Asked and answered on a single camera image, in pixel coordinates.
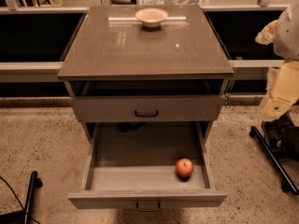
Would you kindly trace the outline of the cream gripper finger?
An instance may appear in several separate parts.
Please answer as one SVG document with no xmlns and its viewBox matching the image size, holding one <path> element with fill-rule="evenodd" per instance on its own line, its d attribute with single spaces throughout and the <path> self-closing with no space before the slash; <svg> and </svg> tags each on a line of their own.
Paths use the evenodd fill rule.
<svg viewBox="0 0 299 224">
<path fill-rule="evenodd" d="M 274 40 L 274 33 L 277 26 L 277 20 L 269 22 L 255 37 L 255 42 L 262 45 L 269 45 Z"/>
</svg>

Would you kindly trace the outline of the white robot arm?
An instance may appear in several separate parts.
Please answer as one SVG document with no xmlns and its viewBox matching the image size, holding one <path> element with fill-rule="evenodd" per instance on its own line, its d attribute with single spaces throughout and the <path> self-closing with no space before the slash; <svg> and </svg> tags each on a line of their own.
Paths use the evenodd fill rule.
<svg viewBox="0 0 299 224">
<path fill-rule="evenodd" d="M 274 53 L 284 60 L 279 68 L 268 69 L 266 95 L 260 103 L 265 115 L 278 119 L 299 100 L 299 0 L 265 25 L 255 41 L 272 44 Z"/>
</svg>

